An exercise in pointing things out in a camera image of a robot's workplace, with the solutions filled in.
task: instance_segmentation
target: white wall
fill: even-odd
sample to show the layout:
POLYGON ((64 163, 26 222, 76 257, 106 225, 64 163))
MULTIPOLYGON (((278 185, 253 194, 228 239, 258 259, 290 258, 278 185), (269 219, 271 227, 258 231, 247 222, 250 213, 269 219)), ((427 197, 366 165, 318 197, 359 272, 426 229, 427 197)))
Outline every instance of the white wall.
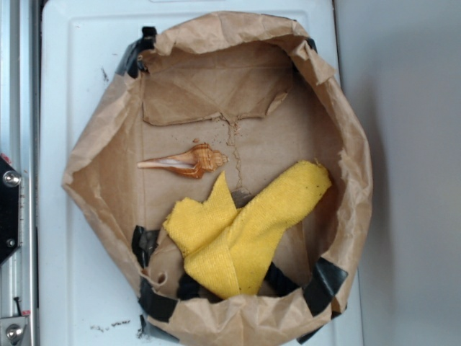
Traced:
POLYGON ((375 176, 364 342, 459 346, 461 1, 336 0, 336 17, 375 176))

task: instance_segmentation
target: orange seashell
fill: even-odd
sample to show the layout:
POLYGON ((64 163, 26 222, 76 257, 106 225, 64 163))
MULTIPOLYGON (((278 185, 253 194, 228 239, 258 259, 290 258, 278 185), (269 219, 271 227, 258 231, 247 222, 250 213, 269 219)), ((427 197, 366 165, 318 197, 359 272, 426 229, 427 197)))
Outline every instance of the orange seashell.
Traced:
POLYGON ((227 161, 226 155, 202 143, 182 154, 138 162, 138 168, 163 168, 185 177, 200 179, 205 172, 213 172, 227 161))

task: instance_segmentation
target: white tray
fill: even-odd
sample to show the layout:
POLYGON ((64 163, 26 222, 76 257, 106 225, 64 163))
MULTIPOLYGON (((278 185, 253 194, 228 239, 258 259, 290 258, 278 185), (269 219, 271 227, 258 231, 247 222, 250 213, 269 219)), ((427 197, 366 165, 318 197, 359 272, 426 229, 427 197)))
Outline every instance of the white tray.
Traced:
MULTIPOLYGON (((319 53, 338 66, 329 0, 50 0, 46 4, 39 176, 41 345, 174 345, 138 336, 142 311, 135 294, 61 189, 61 177, 122 54, 141 36, 141 28, 155 26, 161 32, 217 10, 296 19, 315 39, 319 53)), ((308 345, 362 345, 357 282, 347 311, 308 345)))

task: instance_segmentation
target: microfiber cloth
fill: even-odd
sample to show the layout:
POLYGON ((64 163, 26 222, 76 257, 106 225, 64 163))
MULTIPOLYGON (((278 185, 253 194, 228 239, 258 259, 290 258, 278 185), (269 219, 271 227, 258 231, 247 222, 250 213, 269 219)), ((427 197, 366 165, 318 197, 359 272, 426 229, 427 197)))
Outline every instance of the microfiber cloth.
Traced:
POLYGON ((184 269, 221 298, 257 294, 286 229, 302 221, 331 186, 320 164, 300 161, 237 209, 222 172, 209 198, 179 201, 164 228, 184 269))

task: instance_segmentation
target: black electrical tape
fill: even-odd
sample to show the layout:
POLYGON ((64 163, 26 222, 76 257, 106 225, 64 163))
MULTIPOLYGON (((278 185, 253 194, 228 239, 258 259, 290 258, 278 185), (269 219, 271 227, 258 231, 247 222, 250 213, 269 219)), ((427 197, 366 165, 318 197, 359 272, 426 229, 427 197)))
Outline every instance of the black electrical tape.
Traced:
POLYGON ((317 316, 331 303, 347 278, 347 272, 320 258, 315 264, 312 280, 304 288, 304 299, 312 316, 317 316))
MULTIPOLYGON (((341 315, 341 313, 333 311, 333 314, 331 315, 331 319, 334 319, 334 318, 338 317, 339 315, 341 315)), ((296 341, 299 344, 303 344, 303 343, 307 342, 311 337, 313 337, 320 329, 322 329, 322 327, 314 330, 313 332, 310 332, 310 333, 304 334, 301 337, 298 337, 296 339, 296 341)))
POLYGON ((146 267, 146 259, 144 251, 139 247, 139 241, 144 233, 144 227, 136 226, 131 239, 131 249, 135 254, 138 262, 142 268, 146 267))
POLYGON ((314 49, 314 51, 315 51, 316 53, 318 53, 318 52, 317 52, 317 46, 315 45, 314 39, 311 38, 311 37, 309 37, 309 38, 306 38, 305 40, 308 41, 308 45, 309 45, 310 49, 314 49))
POLYGON ((177 337, 165 332, 163 329, 158 328, 157 326, 154 326, 149 321, 146 321, 143 315, 140 315, 140 320, 141 320, 140 334, 149 335, 152 337, 156 337, 158 339, 163 339, 166 341, 179 344, 179 339, 177 337))
POLYGON ((200 284, 184 273, 179 279, 178 298, 183 301, 188 301, 192 298, 199 298, 200 284))
POLYGON ((168 322, 178 304, 176 299, 160 296, 152 289, 151 284, 141 278, 139 305, 143 310, 157 321, 168 322))
POLYGON ((115 73, 123 76, 127 72, 130 77, 136 78, 139 70, 145 71, 146 67, 138 61, 138 56, 142 51, 154 48, 156 35, 155 27, 143 27, 142 38, 127 47, 115 73))
POLYGON ((273 262, 271 262, 264 279, 271 285, 279 297, 286 296, 299 288, 273 262))
POLYGON ((149 265, 151 255, 157 247, 157 238, 159 233, 159 230, 146 231, 144 227, 135 227, 133 238, 131 240, 131 249, 142 268, 149 265))

